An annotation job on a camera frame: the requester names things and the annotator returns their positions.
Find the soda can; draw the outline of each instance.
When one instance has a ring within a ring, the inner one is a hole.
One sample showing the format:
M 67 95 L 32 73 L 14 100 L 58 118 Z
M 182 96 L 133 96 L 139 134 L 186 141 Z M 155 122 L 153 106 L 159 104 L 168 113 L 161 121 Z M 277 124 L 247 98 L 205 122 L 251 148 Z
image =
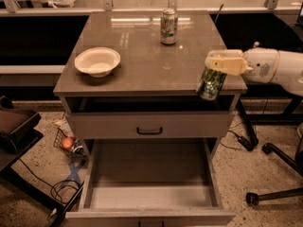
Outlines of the soda can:
M 177 41 L 178 15 L 174 9 L 164 9 L 161 16 L 161 43 L 175 44 Z

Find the drawer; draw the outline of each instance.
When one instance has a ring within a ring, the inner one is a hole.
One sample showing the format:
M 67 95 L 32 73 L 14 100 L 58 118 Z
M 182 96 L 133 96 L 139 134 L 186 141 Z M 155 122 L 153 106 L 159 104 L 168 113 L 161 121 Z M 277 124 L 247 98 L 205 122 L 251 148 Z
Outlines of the drawer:
M 226 136 L 233 113 L 72 113 L 66 118 L 83 139 Z
M 204 140 L 107 140 L 93 147 L 73 226 L 226 225 Z

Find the white bowl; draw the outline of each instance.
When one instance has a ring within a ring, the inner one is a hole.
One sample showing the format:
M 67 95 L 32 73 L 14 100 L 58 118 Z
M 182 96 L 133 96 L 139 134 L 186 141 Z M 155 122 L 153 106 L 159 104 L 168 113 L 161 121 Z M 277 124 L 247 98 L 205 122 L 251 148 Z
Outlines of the white bowl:
M 96 47 L 85 50 L 75 58 L 76 68 L 94 78 L 110 74 L 120 63 L 120 55 L 114 49 Z

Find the caster wheel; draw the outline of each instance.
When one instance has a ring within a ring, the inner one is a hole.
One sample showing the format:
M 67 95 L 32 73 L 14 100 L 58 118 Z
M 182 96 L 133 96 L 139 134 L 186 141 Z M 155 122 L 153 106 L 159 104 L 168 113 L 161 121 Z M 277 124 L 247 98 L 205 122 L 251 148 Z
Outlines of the caster wheel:
M 246 202 L 249 205 L 258 205 L 258 194 L 256 193 L 247 193 Z
M 271 149 L 271 147 L 267 144 L 265 144 L 263 147 L 262 147 L 262 150 L 265 154 L 270 154 L 273 150 Z

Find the cabinet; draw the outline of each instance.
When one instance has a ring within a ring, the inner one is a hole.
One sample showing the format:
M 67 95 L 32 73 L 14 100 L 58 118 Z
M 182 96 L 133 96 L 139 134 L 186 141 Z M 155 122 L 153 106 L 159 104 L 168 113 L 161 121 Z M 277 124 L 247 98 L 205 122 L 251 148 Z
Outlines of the cabinet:
M 67 120 L 92 146 L 74 226 L 225 225 L 211 159 L 246 87 L 227 77 L 218 100 L 196 95 L 207 52 L 224 49 L 204 11 L 180 12 L 178 42 L 159 40 L 160 12 L 92 13 L 55 88 Z M 121 55 L 94 79 L 74 59 L 93 46 Z

